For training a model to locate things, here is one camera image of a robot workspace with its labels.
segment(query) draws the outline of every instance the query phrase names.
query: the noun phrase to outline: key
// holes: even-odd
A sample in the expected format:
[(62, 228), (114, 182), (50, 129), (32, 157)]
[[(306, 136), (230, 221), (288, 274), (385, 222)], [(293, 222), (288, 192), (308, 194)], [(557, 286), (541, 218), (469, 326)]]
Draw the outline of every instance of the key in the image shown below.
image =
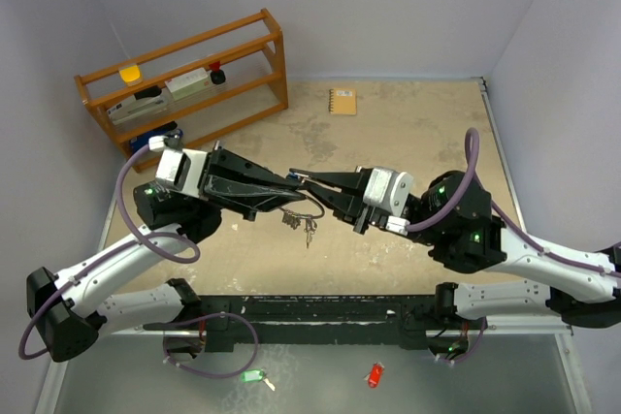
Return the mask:
[(304, 233), (307, 234), (307, 249), (311, 247), (312, 236), (317, 229), (317, 222), (311, 218), (305, 219)]
[(293, 230), (297, 230), (297, 228), (301, 225), (302, 220), (295, 215), (291, 215), (291, 213), (284, 211), (282, 213), (282, 223), (288, 225)]
[(265, 383), (268, 387), (270, 387), (270, 390), (272, 390), (273, 392), (275, 392), (275, 391), (276, 391), (276, 387), (274, 386), (274, 384), (270, 381), (270, 379), (269, 379), (267, 376), (263, 377), (263, 382), (264, 382), (264, 383)]

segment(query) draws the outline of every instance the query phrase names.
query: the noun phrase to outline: yellow object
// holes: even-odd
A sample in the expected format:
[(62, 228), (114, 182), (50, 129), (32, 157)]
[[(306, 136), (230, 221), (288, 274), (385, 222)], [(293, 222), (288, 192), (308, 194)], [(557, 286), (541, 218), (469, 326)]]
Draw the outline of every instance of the yellow object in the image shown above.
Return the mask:
[(140, 72), (140, 68), (138, 68), (138, 65), (136, 64), (120, 68), (118, 73), (120, 74), (121, 79), (125, 81), (125, 84), (128, 86), (133, 86), (143, 80), (143, 74)]
[(356, 90), (330, 89), (330, 113), (338, 115), (355, 115)]

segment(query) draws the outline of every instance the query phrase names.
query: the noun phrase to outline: cable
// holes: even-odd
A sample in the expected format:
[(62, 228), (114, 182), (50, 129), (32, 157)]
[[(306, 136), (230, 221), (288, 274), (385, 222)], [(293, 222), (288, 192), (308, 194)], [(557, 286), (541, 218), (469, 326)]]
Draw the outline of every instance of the cable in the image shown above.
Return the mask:
[(138, 161), (138, 159), (140, 159), (147, 153), (148, 144), (143, 145), (140, 149), (138, 149), (120, 169), (120, 173), (118, 174), (118, 178), (116, 179), (116, 186), (114, 188), (114, 195), (116, 196), (116, 206), (118, 207), (118, 212), (120, 213), (123, 222), (125, 222), (125, 225), (127, 225), (127, 228), (132, 233), (132, 235), (134, 235), (134, 237), (138, 239), (138, 242), (143, 244), (147, 249), (154, 252), (158, 256), (162, 256), (164, 259), (168, 259), (169, 261), (173, 261), (178, 264), (192, 264), (198, 261), (201, 257), (201, 250), (193, 241), (177, 235), (179, 241), (185, 243), (187, 247), (194, 251), (194, 255), (189, 259), (178, 257), (175, 254), (171, 254), (170, 252), (162, 249), (161, 247), (157, 247), (155, 244), (149, 241), (148, 238), (140, 232), (138, 227), (134, 225), (134, 222), (129, 216), (129, 212), (127, 212), (127, 207), (123, 199), (123, 181), (125, 180), (127, 173), (132, 169), (136, 161)]
[[(466, 152), (466, 158), (469, 161), (468, 162), (468, 165), (469, 165), (468, 168), (470, 168), (470, 164), (471, 164), (470, 161), (473, 159), (474, 152), (476, 150), (478, 150), (478, 146), (475, 147), (474, 145), (472, 145), (472, 147), (471, 147), (471, 145), (469, 144), (469, 141), (468, 141), (468, 133), (466, 134), (466, 141), (464, 143), (464, 150)], [(483, 187), (483, 185), (481, 183), (481, 180), (479, 179), (479, 177), (476, 174), (476, 172), (474, 172), (474, 179), (476, 180), (476, 182), (481, 187)], [(592, 266), (590, 264), (583, 264), (581, 262), (577, 262), (577, 261), (574, 261), (572, 259), (568, 259), (568, 258), (560, 256), (560, 255), (558, 255), (558, 254), (556, 254), (554, 252), (546, 250), (538, 242), (536, 242), (534, 239), (532, 239), (527, 233), (525, 233), (519, 226), (517, 226), (515, 224), (515, 222), (513, 222), (513, 220), (511, 220), (509, 218), (509, 216), (500, 208), (500, 206), (498, 206), (498, 204), (496, 204), (496, 202), (494, 202), (494, 200), (492, 200), (492, 208), (494, 210), (496, 210), (498, 215), (503, 219), (503, 221), (509, 226), (509, 228), (516, 235), (518, 235), (524, 242), (526, 242), (532, 248), (534, 248), (539, 254), (544, 255), (546, 257), (549, 257), (550, 259), (552, 259), (553, 261), (556, 261), (558, 263), (565, 264), (566, 266), (577, 267), (579, 269), (584, 269), (584, 270), (587, 270), (587, 271), (596, 271), (597, 273), (608, 274), (608, 275), (614, 276), (615, 278), (621, 278), (621, 272), (611, 271), (611, 272), (606, 273), (605, 269), (602, 266)]]
[(252, 339), (254, 340), (254, 346), (252, 348), (252, 355), (250, 356), (250, 359), (248, 360), (247, 363), (244, 364), (243, 367), (238, 368), (237, 370), (234, 370), (232, 372), (213, 373), (213, 372), (207, 372), (206, 370), (199, 370), (197, 368), (192, 368), (190, 366), (186, 366), (185, 364), (182, 364), (179, 361), (177, 361), (175, 358), (173, 358), (171, 353), (168, 351), (168, 348), (166, 347), (166, 340), (165, 339), (162, 341), (162, 349), (164, 350), (164, 358), (165, 358), (164, 359), (164, 363), (172, 364), (173, 366), (178, 367), (181, 370), (185, 370), (186, 372), (192, 373), (194, 375), (199, 375), (199, 376), (205, 377), (205, 378), (216, 378), (216, 379), (235, 377), (236, 375), (239, 375), (240, 373), (245, 371), (247, 368), (249, 368), (252, 365), (252, 363), (254, 362), (254, 359), (256, 358), (257, 352), (259, 350), (259, 335), (257, 334), (256, 330), (254, 330), (254, 327), (252, 327), (252, 324), (250, 324), (241, 315), (231, 314), (230, 312), (218, 312), (218, 313), (215, 313), (215, 314), (203, 315), (201, 317), (197, 317), (196, 319), (186, 320), (186, 321), (183, 321), (183, 322), (171, 322), (170, 324), (166, 324), (165, 327), (170, 327), (170, 328), (183, 327), (183, 326), (186, 326), (186, 325), (195, 324), (197, 322), (203, 322), (203, 321), (207, 321), (207, 320), (211, 320), (211, 319), (216, 319), (218, 317), (229, 317), (229, 318), (232, 318), (232, 319), (235, 319), (235, 320), (239, 320), (244, 325), (246, 325), (248, 327), (248, 329), (250, 330), (250, 332), (252, 333)]
[[(44, 354), (48, 352), (48, 349), (44, 348), (35, 353), (30, 353), (30, 354), (26, 353), (26, 342), (28, 341), (28, 337), (32, 333), (33, 329), (35, 328), (39, 320), (44, 316), (44, 314), (48, 311), (48, 309), (54, 303), (56, 303), (56, 301), (62, 298), (62, 295), (66, 293), (67, 290), (69, 290), (69, 288), (74, 286), (74, 283), (78, 283), (82, 278), (87, 276), (93, 269), (101, 266), (103, 263), (108, 261), (115, 254), (121, 251), (124, 251), (125, 249), (132, 247), (136, 245), (137, 243), (141, 243), (145, 247), (147, 247), (154, 253), (164, 257), (165, 259), (168, 259), (170, 261), (177, 262), (180, 264), (191, 264), (193, 262), (196, 262), (198, 258), (200, 257), (200, 250), (198, 246), (194, 242), (192, 242), (190, 239), (184, 238), (174, 233), (166, 233), (166, 232), (149, 233), (147, 235), (143, 235), (138, 230), (138, 227), (136, 227), (136, 225), (134, 225), (134, 223), (132, 222), (129, 216), (129, 213), (127, 212), (127, 208), (125, 206), (124, 200), (123, 200), (122, 185), (123, 185), (123, 181), (125, 180), (127, 176), (127, 173), (131, 170), (134, 163), (139, 158), (141, 158), (143, 155), (145, 155), (147, 152), (148, 152), (148, 145), (145, 145), (141, 147), (134, 155), (132, 155), (129, 158), (129, 160), (125, 163), (125, 165), (123, 165), (123, 167), (121, 168), (118, 174), (118, 178), (116, 179), (116, 185), (115, 185), (115, 190), (114, 190), (114, 194), (116, 196), (116, 205), (118, 206), (118, 211), (120, 212), (121, 217), (123, 218), (123, 221), (125, 222), (125, 225), (127, 225), (127, 228), (129, 228), (130, 232), (138, 239), (138, 241), (136, 240), (127, 241), (124, 244), (121, 244), (120, 246), (103, 254), (101, 257), (97, 258), (92, 263), (90, 263), (88, 266), (84, 267), (81, 271), (76, 273), (74, 275), (73, 281), (68, 281), (67, 283), (62, 285), (58, 290), (56, 290), (54, 293), (51, 294), (51, 296), (43, 303), (41, 307), (39, 307), (39, 309), (32, 316), (32, 319), (30, 320), (28, 325), (26, 325), (26, 328), (23, 334), (21, 335), (21, 339), (19, 340), (19, 346), (17, 349), (17, 354), (19, 355), (21, 359), (23, 360), (35, 359), (40, 356), (43, 356)], [(190, 247), (194, 251), (195, 255), (191, 257), (190, 259), (183, 259), (181, 257), (177, 257), (174, 254), (171, 254), (168, 251), (165, 251), (164, 249), (154, 245), (150, 241), (151, 239), (154, 239), (154, 238), (178, 239), (179, 241), (183, 242), (188, 247)]]
[(476, 349), (478, 349), (478, 347), (480, 346), (481, 341), (483, 340), (483, 333), (485, 332), (485, 329), (487, 329), (487, 317), (483, 317), (483, 322), (481, 323), (481, 328), (478, 331), (478, 336), (476, 337), (476, 341), (474, 342), (473, 347), (468, 352), (466, 352), (463, 355), (458, 356), (458, 357), (454, 356), (450, 360), (448, 360), (448, 359), (440, 359), (437, 356), (436, 357), (436, 361), (437, 362), (443, 362), (443, 363), (449, 364), (451, 366), (453, 366), (455, 364), (463, 363), (468, 358), (470, 358), (473, 355), (474, 351), (476, 351)]
[(304, 195), (304, 197), (306, 198), (307, 201), (311, 201), (313, 204), (315, 204), (318, 208), (319, 208), (319, 213), (317, 215), (312, 215), (309, 213), (298, 213), (298, 212), (294, 212), (293, 210), (290, 210), (286, 207), (279, 207), (278, 209), (281, 210), (284, 213), (288, 213), (289, 215), (292, 215), (296, 218), (301, 218), (303, 220), (318, 220), (319, 218), (323, 217), (326, 214), (326, 209), (324, 206), (321, 205), (321, 203), (317, 200), (315, 200), (314, 198), (312, 198), (311, 196), (309, 196), (306, 193), (302, 193)]
[[(455, 190), (455, 193), (450, 197), (446, 204), (434, 215), (423, 220), (422, 222), (407, 225), (406, 230), (408, 232), (420, 232), (425, 229), (431, 228), (438, 222), (442, 221), (459, 204), (473, 179), (476, 180), (476, 182), (481, 187), (483, 187), (478, 175), (476, 174), (476, 162), (478, 161), (479, 148), (480, 140), (478, 132), (475, 128), (469, 128), (469, 130), (466, 132), (466, 138), (464, 140), (464, 150), (466, 153), (466, 160), (468, 161), (468, 168), (466, 169), (466, 173), (464, 174), (464, 177), (459, 183), (459, 186)], [(492, 208), (496, 210), (499, 216), (503, 219), (503, 221), (505, 221), (505, 223), (516, 235), (518, 235), (524, 242), (533, 247), (539, 254), (549, 257), (553, 261), (564, 264), (566, 266), (577, 267), (579, 269), (595, 271), (597, 273), (614, 276), (615, 278), (621, 278), (621, 272), (606, 272), (602, 266), (583, 264), (581, 262), (577, 262), (572, 259), (560, 256), (554, 252), (547, 251), (543, 246), (541, 246), (538, 242), (532, 239), (527, 233), (522, 231), (522, 229), (508, 217), (508, 215), (498, 206), (498, 204), (496, 204), (494, 200), (492, 200)]]
[(462, 200), (466, 190), (470, 186), (470, 183), (476, 177), (476, 162), (478, 161), (478, 152), (480, 145), (480, 138), (475, 128), (469, 128), (466, 132), (466, 145), (469, 147), (466, 158), (468, 159), (468, 168), (462, 178), (459, 186), (455, 190), (455, 193), (450, 197), (446, 204), (434, 215), (423, 220), (422, 222), (412, 223), (406, 226), (408, 232), (422, 232), (428, 228), (433, 227), (438, 222), (442, 221)]
[(442, 330), (440, 330), (437, 334), (434, 334), (433, 336), (431, 336), (431, 339), (441, 337), (441, 336), (444, 334), (444, 332), (446, 332), (447, 330), (448, 330), (448, 328), (447, 328), (447, 327), (444, 327), (444, 328), (443, 328)]

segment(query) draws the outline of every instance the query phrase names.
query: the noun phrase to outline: shelf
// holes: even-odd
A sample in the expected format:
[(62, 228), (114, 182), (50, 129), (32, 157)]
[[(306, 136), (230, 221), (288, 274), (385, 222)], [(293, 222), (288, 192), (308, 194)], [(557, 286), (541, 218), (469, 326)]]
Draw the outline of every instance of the shelf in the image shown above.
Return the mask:
[[(166, 73), (158, 75), (152, 78), (144, 78), (142, 82), (134, 86), (122, 87), (114, 90), (104, 96), (92, 99), (88, 86), (92, 83), (103, 80), (107, 77), (115, 75), (118, 70), (129, 65), (137, 64), (141, 66), (152, 62), (153, 60), (160, 59), (162, 57), (169, 57), (176, 52), (180, 52), (183, 49), (197, 46), (205, 41), (211, 40), (218, 36), (230, 33), (232, 31), (244, 28), (250, 24), (262, 22), (262, 29), (267, 29), (268, 34), (259, 38), (238, 44), (235, 47), (228, 48), (221, 52), (207, 55), (199, 60), (194, 60), (191, 63), (187, 63), (181, 67), (177, 67), (174, 70), (170, 70)], [(251, 28), (245, 29), (245, 35), (247, 36)], [(148, 89), (153, 86), (164, 88), (166, 81), (172, 78), (178, 77), (185, 73), (191, 72), (199, 68), (209, 69), (210, 65), (219, 63), (220, 66), (227, 65), (232, 62), (244, 59), (252, 54), (261, 52), (261, 55), (265, 57), (267, 66), (270, 71), (262, 70), (260, 74), (252, 76), (250, 79), (248, 76), (241, 76), (237, 72), (232, 76), (227, 75), (227, 81), (223, 84), (211, 85), (204, 91), (193, 94), (178, 101), (173, 101), (169, 106), (161, 111), (150, 112), (145, 115), (137, 116), (136, 118), (114, 125), (106, 110), (118, 104), (123, 99), (134, 95), (136, 92)], [(196, 138), (186, 145), (189, 147), (195, 147), (206, 143), (212, 139), (219, 138), (231, 131), (235, 131), (238, 128), (242, 128), (254, 121), (264, 118), (277, 111), (287, 109), (288, 95), (287, 95), (287, 81), (286, 81), (286, 68), (284, 63), (284, 41), (282, 38), (282, 31), (280, 26), (274, 19), (274, 17), (266, 9), (262, 9), (258, 14), (247, 16), (245, 18), (238, 19), (219, 26), (215, 29), (205, 31), (201, 34), (197, 34), (190, 38), (178, 41), (157, 50), (139, 55), (137, 57), (125, 60), (115, 65), (106, 67), (97, 72), (93, 72), (84, 76), (75, 76), (75, 83), (82, 103), (91, 114), (91, 116), (97, 121), (101, 129), (108, 135), (112, 142), (118, 147), (126, 158), (131, 156), (129, 150), (129, 141), (132, 138), (140, 136), (150, 130), (163, 126), (167, 123), (175, 121), (180, 118), (187, 117), (197, 111), (204, 110), (210, 106), (214, 106), (227, 99), (239, 96), (251, 89), (255, 89), (261, 85), (268, 84), (271, 92), (276, 96), (278, 103), (269, 107), (266, 110), (260, 111), (254, 115), (245, 117), (239, 121), (235, 121), (232, 124), (225, 124), (224, 128), (220, 128), (215, 131), (211, 131), (209, 134)], [(145, 167), (149, 167), (156, 163), (157, 159), (150, 159), (140, 163), (135, 169), (139, 172)]]
[[(231, 133), (235, 130), (239, 130), (240, 128), (244, 128), (245, 126), (254, 123), (255, 121), (258, 121), (260, 119), (263, 119), (267, 116), (270, 116), (274, 113), (277, 113), (279, 111), (284, 111), (286, 109), (286, 106), (282, 103), (278, 103), (273, 107), (270, 107), (268, 109), (265, 109), (264, 111), (260, 111), (259, 113), (256, 113), (254, 115), (248, 116), (246, 118), (244, 118), (243, 120), (240, 120), (236, 123), (233, 123), (231, 125), (225, 126), (224, 128), (214, 131), (212, 133), (209, 133), (208, 135), (202, 136), (200, 138), (196, 138), (188, 143), (184, 142), (183, 145), (185, 147), (188, 147), (190, 149), (195, 149), (197, 147), (201, 147), (202, 145), (209, 143), (210, 141), (215, 141), (218, 138), (222, 138), (224, 135), (227, 135), (228, 133)], [(136, 168), (139, 172), (141, 172), (144, 169), (148, 169), (149, 167), (153, 167), (155, 165), (157, 165), (157, 163), (159, 162), (160, 157), (152, 157), (150, 159), (147, 159), (144, 162), (140, 162), (136, 165)]]
[(144, 116), (139, 116), (134, 120), (115, 126), (115, 129), (118, 132), (116, 141), (118, 143), (125, 143), (132, 138), (158, 128), (172, 120), (183, 118), (184, 116), (187, 116), (195, 111), (212, 106), (222, 102), (225, 99), (235, 97), (263, 84), (279, 80), (280, 78), (281, 73), (276, 72), (233, 87), (231, 86), (233, 83), (232, 80), (232, 82), (226, 81), (223, 84), (212, 85), (205, 91), (201, 91), (192, 96), (173, 102), (167, 106), (166, 109), (159, 111), (158, 113), (150, 113)]

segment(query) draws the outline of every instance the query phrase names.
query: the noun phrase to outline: table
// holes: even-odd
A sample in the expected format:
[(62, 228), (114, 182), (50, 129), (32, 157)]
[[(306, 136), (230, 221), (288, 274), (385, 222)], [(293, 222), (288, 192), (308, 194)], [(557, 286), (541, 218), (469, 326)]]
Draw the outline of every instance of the table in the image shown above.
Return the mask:
[[(356, 116), (328, 113), (328, 91), (354, 87)], [(268, 89), (251, 94), (226, 109), (207, 109), (180, 127), (197, 122), (222, 125), (273, 103)], [(478, 129), (481, 152), (477, 172), (487, 190), (517, 220), (503, 164), (478, 83), (470, 81), (293, 81), (290, 108), (222, 140), (229, 150), (285, 175), (290, 167), (314, 171), (347, 171), (355, 166), (384, 166), (414, 176), (420, 194), (436, 176), (465, 170), (463, 139)], [(131, 190), (153, 180), (154, 169), (130, 173), (125, 182), (128, 208)], [(310, 212), (310, 203), (299, 210)], [(428, 248), (370, 229), (361, 237), (330, 213), (318, 221), (309, 249), (303, 229), (291, 230), (278, 212), (259, 214), (255, 222), (225, 211), (218, 232), (204, 240), (202, 259), (189, 266), (163, 261), (121, 291), (161, 285), (170, 277), (185, 278), (199, 294), (433, 294), (437, 283), (495, 283), (514, 279), (500, 273), (460, 275), (427, 256)], [(107, 244), (128, 231), (114, 212)]]
[[(338, 86), (357, 89), (358, 115), (327, 112), (328, 90)], [(269, 107), (264, 91), (236, 108)], [(290, 83), (289, 96), (289, 111), (230, 135), (225, 146), (281, 174), (291, 166), (404, 170), (420, 193), (437, 175), (465, 168), (463, 136), (474, 126), (481, 135), (477, 171), (518, 219), (476, 81), (301, 81)], [(211, 109), (211, 118), (180, 124), (191, 132), (193, 125), (204, 130), (210, 120), (221, 124), (227, 117), (239, 116)], [(130, 173), (126, 197), (152, 178), (153, 171)], [(330, 216), (319, 221), (308, 250), (304, 234), (283, 226), (276, 213), (258, 215), (254, 223), (231, 212), (223, 217), (216, 235), (200, 244), (201, 261), (161, 263), (121, 291), (158, 286), (171, 276), (185, 277), (199, 294), (427, 294), (443, 281), (515, 279), (447, 271), (422, 246), (373, 230), (361, 237)], [(127, 234), (117, 212), (110, 220), (107, 244)], [(224, 371), (240, 366), (249, 351), (236, 345), (232, 354), (203, 354), (192, 364)], [(268, 371), (275, 393), (262, 383), (192, 376), (162, 365), (161, 354), (161, 333), (109, 336), (75, 360), (50, 366), (40, 406), (52, 408), (41, 412), (591, 412), (571, 330), (558, 319), (492, 319), (477, 354), (453, 369), (434, 364), (427, 351), (394, 346), (264, 345), (255, 365)], [(387, 369), (380, 387), (370, 390), (363, 376), (377, 361)]]

